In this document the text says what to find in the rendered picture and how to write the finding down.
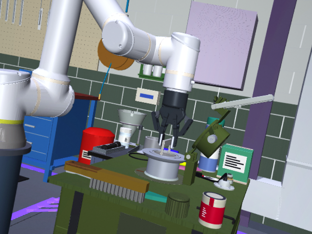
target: funnel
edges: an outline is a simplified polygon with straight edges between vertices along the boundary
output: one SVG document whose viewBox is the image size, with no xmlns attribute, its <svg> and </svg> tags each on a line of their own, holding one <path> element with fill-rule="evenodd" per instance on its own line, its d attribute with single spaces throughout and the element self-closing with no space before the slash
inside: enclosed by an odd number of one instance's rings
<svg viewBox="0 0 312 234">
<path fill-rule="evenodd" d="M 137 111 L 129 111 L 118 109 L 119 122 L 122 123 L 123 128 L 131 128 L 131 136 L 137 130 L 137 126 L 140 126 L 146 117 L 146 114 Z"/>
</svg>

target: orange disc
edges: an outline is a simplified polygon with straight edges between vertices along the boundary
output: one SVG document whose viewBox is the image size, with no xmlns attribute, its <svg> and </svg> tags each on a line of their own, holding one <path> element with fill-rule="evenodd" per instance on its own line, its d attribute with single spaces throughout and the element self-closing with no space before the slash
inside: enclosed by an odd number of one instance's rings
<svg viewBox="0 0 312 234">
<path fill-rule="evenodd" d="M 133 59 L 123 56 L 117 56 L 106 50 L 103 45 L 102 39 L 99 41 L 97 54 L 99 60 L 104 66 L 109 67 L 109 65 L 112 63 L 111 68 L 114 68 L 116 70 L 125 70 L 130 67 L 134 62 Z"/>
</svg>

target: red gas cylinder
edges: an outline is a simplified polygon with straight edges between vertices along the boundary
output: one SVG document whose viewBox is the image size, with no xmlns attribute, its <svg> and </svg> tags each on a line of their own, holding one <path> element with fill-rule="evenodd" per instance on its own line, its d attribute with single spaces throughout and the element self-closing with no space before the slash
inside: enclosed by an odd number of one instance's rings
<svg viewBox="0 0 312 234">
<path fill-rule="evenodd" d="M 78 162 L 90 165 L 91 156 L 88 151 L 95 146 L 113 143 L 114 139 L 115 134 L 107 129 L 91 127 L 83 130 Z"/>
</svg>

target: blue cable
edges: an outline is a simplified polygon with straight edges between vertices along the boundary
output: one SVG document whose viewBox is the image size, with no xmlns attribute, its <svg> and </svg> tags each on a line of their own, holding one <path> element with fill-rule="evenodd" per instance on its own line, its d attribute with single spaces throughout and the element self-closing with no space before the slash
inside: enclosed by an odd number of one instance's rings
<svg viewBox="0 0 312 234">
<path fill-rule="evenodd" d="M 129 0 L 127 0 L 126 13 L 128 12 Z"/>
<path fill-rule="evenodd" d="M 111 66 L 112 66 L 112 63 L 109 65 L 109 68 L 108 68 L 107 73 L 106 73 L 106 75 L 105 75 L 105 78 L 104 78 L 104 81 L 103 81 L 103 84 L 102 84 L 102 88 L 101 88 L 101 91 L 99 92 L 99 94 L 101 94 L 101 93 L 102 93 L 103 85 L 104 85 L 104 83 L 105 83 L 105 80 L 106 80 L 107 74 L 108 74 L 109 69 L 111 68 Z"/>
</svg>

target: purple floor line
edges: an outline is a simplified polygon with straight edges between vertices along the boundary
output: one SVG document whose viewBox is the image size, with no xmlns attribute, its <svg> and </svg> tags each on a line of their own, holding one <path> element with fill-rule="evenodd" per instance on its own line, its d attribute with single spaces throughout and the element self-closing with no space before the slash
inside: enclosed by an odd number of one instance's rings
<svg viewBox="0 0 312 234">
<path fill-rule="evenodd" d="M 44 173 L 44 169 L 38 168 L 38 167 L 33 167 L 33 166 L 29 166 L 26 164 L 21 164 L 21 167 L 32 170 L 32 171 L 36 171 L 36 172 L 40 172 L 40 173 Z"/>
<path fill-rule="evenodd" d="M 30 212 L 57 212 L 58 211 L 57 207 L 59 206 L 58 203 L 59 203 L 59 197 L 58 198 L 52 197 L 52 198 L 46 199 L 45 201 L 41 201 L 35 205 L 29 206 L 22 210 L 14 212 L 12 214 L 11 221 L 23 215 L 26 215 Z"/>
</svg>

